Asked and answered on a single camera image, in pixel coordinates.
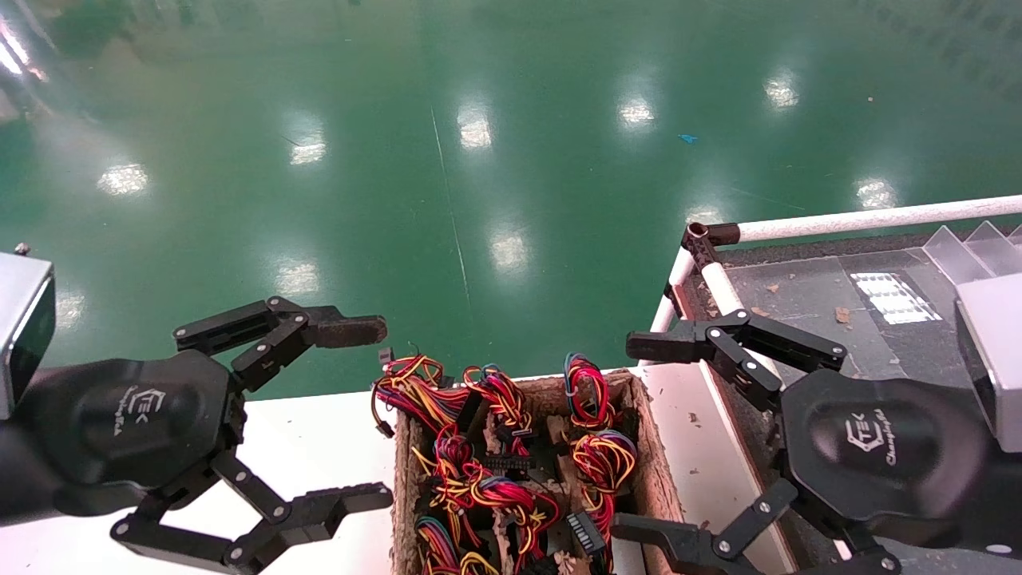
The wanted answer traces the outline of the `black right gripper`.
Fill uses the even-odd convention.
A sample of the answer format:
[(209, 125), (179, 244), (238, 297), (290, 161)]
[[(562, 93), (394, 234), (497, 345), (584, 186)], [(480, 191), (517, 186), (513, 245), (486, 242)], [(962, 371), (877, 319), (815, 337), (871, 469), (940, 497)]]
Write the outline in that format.
[[(802, 516), (822, 519), (825, 533), (861, 526), (916, 547), (1020, 552), (1020, 456), (1001, 450), (971, 391), (848, 378), (836, 372), (846, 346), (744, 309), (682, 319), (665, 332), (629, 332), (625, 353), (707, 363), (752, 406), (780, 408), (782, 469), (806, 491)], [(809, 375), (782, 392), (766, 358)], [(744, 552), (802, 498), (791, 482), (774, 482), (718, 535), (639, 514), (616, 514), (611, 535), (658, 547), (673, 573), (759, 574)], [(850, 559), (797, 573), (902, 573), (897, 557), (869, 533), (839, 533)]]

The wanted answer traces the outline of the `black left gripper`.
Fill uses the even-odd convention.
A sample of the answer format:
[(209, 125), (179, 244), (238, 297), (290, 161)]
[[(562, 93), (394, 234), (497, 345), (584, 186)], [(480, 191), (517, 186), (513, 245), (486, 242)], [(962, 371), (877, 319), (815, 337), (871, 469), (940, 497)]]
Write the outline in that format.
[[(112, 528), (117, 543), (224, 574), (259, 574), (292, 547), (332, 539), (350, 514), (393, 505), (393, 492), (375, 482), (281, 498), (232, 452), (245, 421), (235, 381), (256, 392), (310, 348), (369, 346), (386, 336), (383, 316), (271, 297), (176, 328), (176, 349), (185, 352), (171, 358), (39, 371), (2, 422), (2, 523), (91, 518), (140, 504)], [(240, 347), (232, 375), (210, 357)], [(230, 540), (161, 523), (218, 481), (259, 514), (247, 533)]]

